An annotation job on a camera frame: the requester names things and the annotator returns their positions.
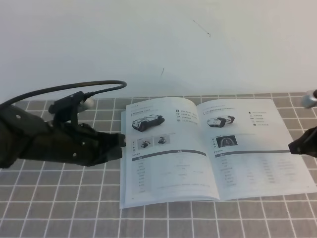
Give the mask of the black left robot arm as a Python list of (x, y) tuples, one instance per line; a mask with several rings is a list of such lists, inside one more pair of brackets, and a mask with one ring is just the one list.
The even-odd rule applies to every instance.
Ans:
[(19, 107), (0, 112), (0, 167), (17, 159), (91, 167), (123, 156), (125, 135), (94, 130), (86, 123), (45, 121)]

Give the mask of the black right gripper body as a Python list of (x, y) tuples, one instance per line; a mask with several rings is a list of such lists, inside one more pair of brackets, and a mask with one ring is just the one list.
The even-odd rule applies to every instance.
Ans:
[(312, 157), (317, 156), (317, 128), (312, 128), (311, 134), (307, 138), (307, 151)]

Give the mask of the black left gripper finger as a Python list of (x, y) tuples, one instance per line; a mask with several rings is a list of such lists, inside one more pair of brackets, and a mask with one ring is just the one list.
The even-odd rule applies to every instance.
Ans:
[(116, 147), (110, 150), (100, 151), (97, 159), (95, 160), (95, 165), (104, 164), (109, 161), (118, 160), (122, 158), (122, 148)]
[(99, 145), (104, 149), (126, 146), (126, 136), (121, 133), (98, 133)]

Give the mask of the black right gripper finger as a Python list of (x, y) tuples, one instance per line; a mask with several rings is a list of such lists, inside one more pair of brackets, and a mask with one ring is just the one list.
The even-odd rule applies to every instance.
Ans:
[(291, 154), (313, 155), (313, 131), (307, 130), (301, 137), (289, 143), (288, 147)]

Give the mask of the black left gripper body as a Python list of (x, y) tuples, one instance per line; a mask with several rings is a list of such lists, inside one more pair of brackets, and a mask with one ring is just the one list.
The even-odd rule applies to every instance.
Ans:
[(101, 134), (83, 123), (51, 126), (45, 146), (45, 160), (91, 167), (104, 163)]

